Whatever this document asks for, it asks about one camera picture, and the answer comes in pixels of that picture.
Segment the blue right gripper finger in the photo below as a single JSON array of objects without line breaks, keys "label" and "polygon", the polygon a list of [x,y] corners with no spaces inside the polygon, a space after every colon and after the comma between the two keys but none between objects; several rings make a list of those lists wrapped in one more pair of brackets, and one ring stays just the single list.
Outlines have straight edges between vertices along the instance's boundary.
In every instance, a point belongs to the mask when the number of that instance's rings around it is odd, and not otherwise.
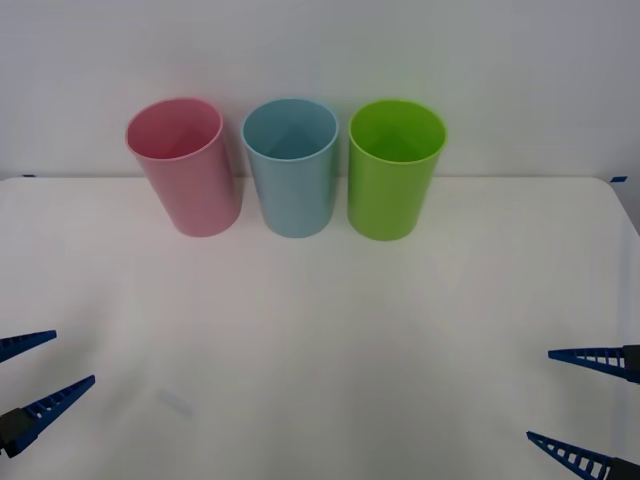
[{"label": "blue right gripper finger", "polygon": [[552,360],[605,373],[639,384],[640,345],[549,350]]},{"label": "blue right gripper finger", "polygon": [[639,466],[627,460],[561,442],[532,431],[527,439],[584,480],[639,480]]}]

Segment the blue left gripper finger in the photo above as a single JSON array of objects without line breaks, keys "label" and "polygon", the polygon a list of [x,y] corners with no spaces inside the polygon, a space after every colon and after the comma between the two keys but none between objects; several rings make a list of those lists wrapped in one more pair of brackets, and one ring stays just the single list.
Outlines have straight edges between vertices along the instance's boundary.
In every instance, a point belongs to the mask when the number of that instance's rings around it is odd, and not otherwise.
[{"label": "blue left gripper finger", "polygon": [[1,452],[9,458],[22,453],[94,384],[90,375],[51,395],[1,416]]},{"label": "blue left gripper finger", "polygon": [[34,332],[0,339],[0,362],[3,363],[26,351],[57,338],[55,330]]}]

